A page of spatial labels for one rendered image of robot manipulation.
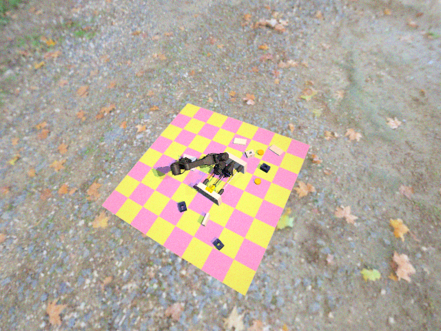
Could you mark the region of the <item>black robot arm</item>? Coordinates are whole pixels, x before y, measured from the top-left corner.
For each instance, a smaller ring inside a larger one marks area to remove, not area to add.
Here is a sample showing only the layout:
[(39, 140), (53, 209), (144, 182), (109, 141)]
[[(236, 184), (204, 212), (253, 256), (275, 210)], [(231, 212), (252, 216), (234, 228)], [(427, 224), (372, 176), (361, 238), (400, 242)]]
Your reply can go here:
[[(214, 165), (219, 163), (220, 161), (226, 161), (229, 159), (229, 154), (227, 152), (223, 152), (223, 153), (210, 153), (207, 154), (205, 157), (203, 157), (202, 159), (198, 160), (198, 161), (191, 161), (191, 159), (186, 158), (181, 158), (176, 163), (171, 163), (170, 168), (172, 171), (172, 175), (176, 176), (176, 175), (180, 175), (183, 174), (185, 171), (187, 170), (191, 170), (192, 168), (198, 167), (198, 166), (202, 166), (202, 165)], [(215, 162), (215, 163), (214, 163)], [(223, 170), (223, 167), (221, 167), (220, 165), (215, 165), (215, 169), (213, 171), (214, 174), (216, 175), (220, 175), (220, 173)], [(181, 170), (184, 170), (181, 173)]]

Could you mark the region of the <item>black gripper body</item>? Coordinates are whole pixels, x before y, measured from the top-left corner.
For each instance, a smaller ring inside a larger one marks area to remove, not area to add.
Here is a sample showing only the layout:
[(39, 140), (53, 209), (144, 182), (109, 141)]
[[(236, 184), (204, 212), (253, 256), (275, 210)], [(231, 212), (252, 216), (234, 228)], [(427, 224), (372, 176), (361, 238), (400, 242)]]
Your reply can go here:
[(232, 165), (232, 164), (227, 165), (224, 161), (220, 161), (219, 163), (217, 163), (215, 165), (220, 165), (221, 167), (223, 167), (225, 169), (226, 172), (231, 172), (232, 169), (234, 168), (234, 165)]

